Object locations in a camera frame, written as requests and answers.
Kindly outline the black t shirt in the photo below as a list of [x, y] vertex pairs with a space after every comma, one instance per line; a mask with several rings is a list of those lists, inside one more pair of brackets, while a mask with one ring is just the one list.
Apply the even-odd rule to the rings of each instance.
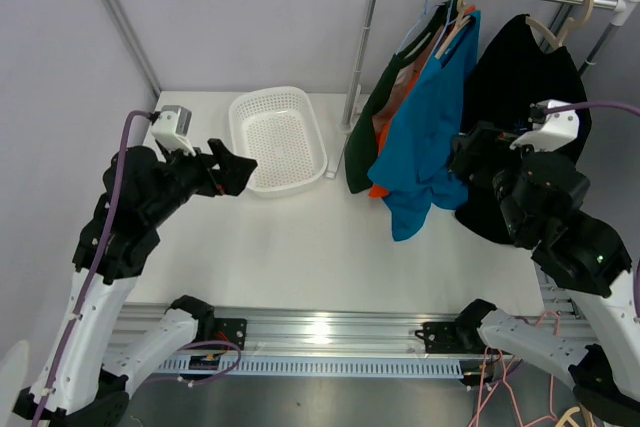
[[[461, 133], [468, 133], [480, 121], [509, 131], [523, 130], [530, 105], [554, 99], [568, 103], [586, 102], [581, 77], [566, 47], [545, 54], [526, 23], [527, 14], [508, 21], [490, 42], [464, 85]], [[589, 110], [579, 110], [576, 140], [558, 149], [576, 164], [589, 136]], [[499, 204], [491, 189], [470, 186], [468, 200], [455, 211], [456, 219], [480, 237], [512, 245]]]

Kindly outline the green white t shirt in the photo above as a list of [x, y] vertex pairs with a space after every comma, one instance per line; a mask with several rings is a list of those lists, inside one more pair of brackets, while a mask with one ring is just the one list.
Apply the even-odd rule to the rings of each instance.
[[449, 0], [437, 7], [426, 27], [399, 54], [392, 55], [366, 101], [344, 150], [346, 182], [352, 194], [372, 187], [368, 171], [378, 158], [384, 126], [415, 84], [442, 32], [447, 7], [455, 10], [454, 4]]

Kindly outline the beige wooden hanger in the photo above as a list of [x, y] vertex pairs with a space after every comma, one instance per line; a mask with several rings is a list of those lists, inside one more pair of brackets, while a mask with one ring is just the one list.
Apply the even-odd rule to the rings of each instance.
[[439, 44], [439, 49], [435, 53], [434, 57], [440, 59], [447, 51], [449, 45], [456, 38], [457, 34], [467, 25], [470, 21], [469, 16], [465, 13], [467, 9], [466, 0], [457, 0], [456, 11], [457, 16], [453, 24], [452, 29], [449, 31], [444, 40]]
[[571, 31], [581, 28], [590, 19], [594, 4], [595, 0], [582, 0], [583, 14], [577, 18], [568, 16], [557, 34], [554, 34], [547, 26], [530, 16], [525, 17], [525, 23], [539, 33], [542, 40], [548, 44], [548, 47], [555, 51], [564, 45], [564, 41]]

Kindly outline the blue wire hanger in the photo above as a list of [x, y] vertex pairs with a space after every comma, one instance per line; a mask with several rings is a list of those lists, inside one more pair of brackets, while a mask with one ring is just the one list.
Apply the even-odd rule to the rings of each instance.
[[[398, 48], [396, 49], [396, 54], [399, 54], [401, 50], [403, 50], [404, 48], [406, 48], [408, 46], [408, 44], [413, 39], [413, 36], [412, 36], [413, 32], [418, 27], [420, 27], [421, 24], [426, 20], [429, 12], [432, 9], [434, 9], [435, 7], [439, 7], [439, 6], [442, 6], [442, 3], [431, 4], [430, 0], [424, 0], [423, 7], [422, 7], [421, 13], [420, 13], [417, 21], [414, 23], [414, 25], [405, 34], [405, 37], [403, 38], [403, 40], [398, 45]], [[453, 11], [453, 7], [451, 5], [449, 5], [447, 7], [447, 10], [446, 10], [445, 20], [443, 21], [443, 29], [442, 29], [442, 32], [437, 37], [436, 44], [439, 44], [442, 41], [442, 38], [443, 38], [444, 34], [447, 32], [447, 29], [453, 24], [452, 11]]]

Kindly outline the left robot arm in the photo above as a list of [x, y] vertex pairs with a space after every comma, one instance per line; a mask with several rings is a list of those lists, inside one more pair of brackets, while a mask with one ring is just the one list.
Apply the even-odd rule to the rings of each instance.
[[210, 304], [183, 295], [141, 339], [104, 358], [121, 308], [159, 245], [159, 227], [191, 197], [239, 196], [258, 163], [219, 139], [193, 155], [163, 146], [123, 147], [104, 172], [104, 193], [82, 229], [59, 335], [40, 377], [23, 388], [14, 413], [33, 425], [113, 426], [138, 387], [186, 346], [237, 344], [215, 333]]

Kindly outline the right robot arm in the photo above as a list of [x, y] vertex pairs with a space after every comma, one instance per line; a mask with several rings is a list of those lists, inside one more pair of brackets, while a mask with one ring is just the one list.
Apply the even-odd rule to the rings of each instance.
[[551, 374], [601, 420], [639, 423], [639, 323], [631, 258], [617, 232], [582, 212], [588, 179], [565, 155], [526, 144], [490, 123], [452, 139], [447, 166], [489, 186], [514, 246], [567, 291], [596, 342], [556, 337], [476, 299], [455, 320], [466, 351], [506, 351]]

